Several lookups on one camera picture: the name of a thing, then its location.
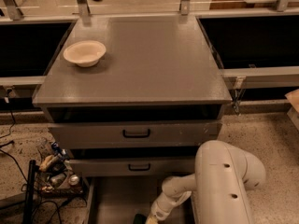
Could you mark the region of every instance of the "speckled floor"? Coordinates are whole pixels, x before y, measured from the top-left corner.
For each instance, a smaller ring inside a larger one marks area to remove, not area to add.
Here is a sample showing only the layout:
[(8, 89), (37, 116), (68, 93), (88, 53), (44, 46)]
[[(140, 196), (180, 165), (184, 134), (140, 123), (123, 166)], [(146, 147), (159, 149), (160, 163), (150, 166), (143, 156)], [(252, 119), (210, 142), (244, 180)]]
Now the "speckled floor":
[[(219, 139), (241, 147), (256, 155), (267, 171), (264, 187), (248, 191), (249, 202), (256, 224), (298, 224), (299, 223), (299, 132), (290, 121), (286, 104), (241, 106), (241, 115), (231, 109), (223, 118)], [(3, 147), (13, 155), (27, 175), (28, 162), (35, 159), (40, 163), (36, 149), (41, 137), (52, 141), (48, 123), (39, 112), (16, 113), (17, 124), (12, 134), (0, 139), (0, 145), (9, 140), (15, 144)], [(8, 132), (11, 123), (9, 114), (0, 113), (0, 136)], [(0, 154), (0, 198), (4, 199), (21, 193), (24, 180), (14, 161)], [(58, 204), (65, 199), (54, 200)], [(21, 223), (23, 205), (0, 210), (0, 223)], [(48, 223), (55, 211), (52, 203), (41, 207), (34, 223)], [(61, 208), (65, 224), (82, 223), (86, 208), (83, 200), (74, 200)], [(57, 215), (51, 223), (59, 223)]]

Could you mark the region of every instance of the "black metal pole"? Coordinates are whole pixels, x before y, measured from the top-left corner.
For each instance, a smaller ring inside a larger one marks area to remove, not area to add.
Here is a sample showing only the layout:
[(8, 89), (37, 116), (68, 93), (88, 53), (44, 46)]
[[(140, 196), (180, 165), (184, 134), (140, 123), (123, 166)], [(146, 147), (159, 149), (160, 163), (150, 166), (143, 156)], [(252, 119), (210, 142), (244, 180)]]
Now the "black metal pole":
[(31, 224), (32, 207), (35, 193), (36, 161), (29, 161), (28, 183), (25, 196), (22, 224)]

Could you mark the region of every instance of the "drawer handle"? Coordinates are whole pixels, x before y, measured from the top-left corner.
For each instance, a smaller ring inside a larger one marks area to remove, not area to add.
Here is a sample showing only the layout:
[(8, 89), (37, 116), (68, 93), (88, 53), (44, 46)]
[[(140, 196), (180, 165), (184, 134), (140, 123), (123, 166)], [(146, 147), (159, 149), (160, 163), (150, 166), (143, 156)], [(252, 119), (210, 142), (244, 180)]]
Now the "drawer handle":
[(148, 138), (150, 137), (150, 129), (147, 129), (147, 133), (141, 133), (141, 134), (136, 134), (136, 133), (129, 134), (126, 130), (122, 130), (122, 135), (125, 138)]
[(131, 165), (131, 164), (128, 164), (128, 168), (132, 172), (148, 171), (150, 169), (150, 163), (145, 164), (145, 165)]

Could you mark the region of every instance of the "bowl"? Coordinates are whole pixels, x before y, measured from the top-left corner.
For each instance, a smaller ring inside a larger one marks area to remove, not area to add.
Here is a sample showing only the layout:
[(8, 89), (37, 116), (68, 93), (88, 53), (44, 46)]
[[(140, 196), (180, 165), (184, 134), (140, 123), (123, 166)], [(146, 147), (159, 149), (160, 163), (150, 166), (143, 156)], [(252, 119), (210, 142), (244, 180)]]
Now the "bowl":
[(97, 64), (105, 54), (106, 47), (98, 41), (79, 41), (64, 50), (64, 58), (80, 67), (90, 67)]

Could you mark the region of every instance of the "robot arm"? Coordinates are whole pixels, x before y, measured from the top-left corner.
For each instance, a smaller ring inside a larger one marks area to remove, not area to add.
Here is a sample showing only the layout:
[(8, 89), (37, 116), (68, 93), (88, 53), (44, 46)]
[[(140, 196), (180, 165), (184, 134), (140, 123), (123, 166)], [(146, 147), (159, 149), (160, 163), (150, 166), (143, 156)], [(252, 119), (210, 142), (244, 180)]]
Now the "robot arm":
[(197, 190), (200, 223), (253, 224), (245, 189), (264, 182), (265, 169), (257, 157), (222, 141), (205, 142), (196, 154), (195, 174), (167, 178), (146, 223), (165, 220)]

